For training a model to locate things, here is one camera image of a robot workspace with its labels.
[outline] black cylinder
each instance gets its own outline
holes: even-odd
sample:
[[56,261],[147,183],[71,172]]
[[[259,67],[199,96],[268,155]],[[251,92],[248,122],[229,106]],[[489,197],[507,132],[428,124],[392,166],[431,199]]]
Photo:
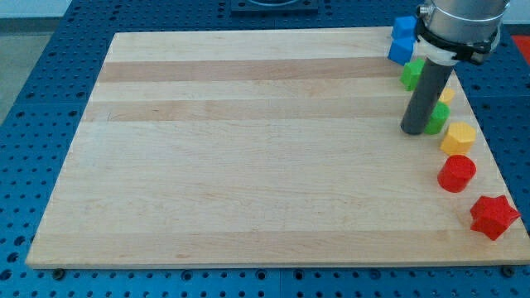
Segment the black cylinder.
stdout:
[[452,70],[453,66],[438,65],[427,58],[401,121],[401,129],[404,132],[418,135],[425,130]]

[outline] blue cube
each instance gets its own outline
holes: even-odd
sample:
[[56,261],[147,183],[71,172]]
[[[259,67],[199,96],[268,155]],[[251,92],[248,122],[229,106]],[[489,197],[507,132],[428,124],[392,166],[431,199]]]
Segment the blue cube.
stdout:
[[413,38],[401,38],[392,41],[388,58],[400,65],[405,65],[412,58],[414,52]]
[[392,29],[393,39],[414,38],[414,28],[416,27],[416,18],[410,17],[396,17],[394,20],[394,27]]

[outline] green cylinder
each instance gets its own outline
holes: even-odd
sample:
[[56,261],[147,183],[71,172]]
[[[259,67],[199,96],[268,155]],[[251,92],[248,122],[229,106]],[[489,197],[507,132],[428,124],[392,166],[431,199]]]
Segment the green cylinder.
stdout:
[[423,132],[431,135],[440,132],[444,127],[447,118],[449,118],[450,113],[451,111],[445,103],[436,103],[434,111],[432,111],[431,117],[429,118],[429,123]]

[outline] yellow block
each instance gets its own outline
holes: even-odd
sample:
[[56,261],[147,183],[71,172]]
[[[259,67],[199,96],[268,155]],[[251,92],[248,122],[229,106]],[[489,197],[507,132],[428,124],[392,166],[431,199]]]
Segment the yellow block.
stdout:
[[450,105],[453,102],[454,97],[455,97],[455,91],[453,89],[444,88],[438,100],[440,100],[440,102],[442,103]]
[[465,155],[475,143],[476,130],[468,123],[457,122],[449,124],[446,136],[441,142],[440,149],[448,155]]

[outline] wood grain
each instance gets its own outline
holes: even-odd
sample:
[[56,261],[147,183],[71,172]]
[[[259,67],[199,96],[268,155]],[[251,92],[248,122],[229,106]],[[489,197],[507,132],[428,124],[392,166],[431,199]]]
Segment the wood grain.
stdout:
[[[482,133],[469,154],[476,177],[451,194],[436,182],[443,136],[401,132],[411,93],[385,58],[389,34],[387,27],[117,34],[26,262],[530,261],[521,220],[497,242],[470,231],[479,196],[505,194],[513,204]],[[454,74],[449,85],[450,120],[478,129]]]

